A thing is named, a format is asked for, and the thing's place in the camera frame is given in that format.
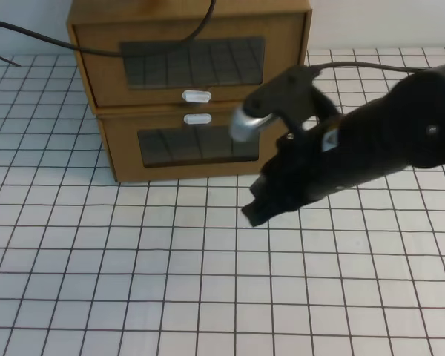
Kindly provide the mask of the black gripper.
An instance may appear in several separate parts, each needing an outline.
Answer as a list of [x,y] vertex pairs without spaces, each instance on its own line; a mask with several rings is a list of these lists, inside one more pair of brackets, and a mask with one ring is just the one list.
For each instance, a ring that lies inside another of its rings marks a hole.
[[252,226],[317,202],[341,190],[324,159],[339,145],[337,125],[299,128],[277,140],[277,153],[250,187],[254,199],[242,207]]

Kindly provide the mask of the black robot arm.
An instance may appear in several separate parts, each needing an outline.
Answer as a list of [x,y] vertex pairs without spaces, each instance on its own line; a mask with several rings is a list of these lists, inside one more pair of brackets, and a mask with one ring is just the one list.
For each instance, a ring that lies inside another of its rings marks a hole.
[[291,67],[234,113],[237,141],[276,119],[287,127],[242,209],[252,226],[408,166],[445,165],[445,65],[413,69],[385,96],[345,114],[314,86],[321,70]]

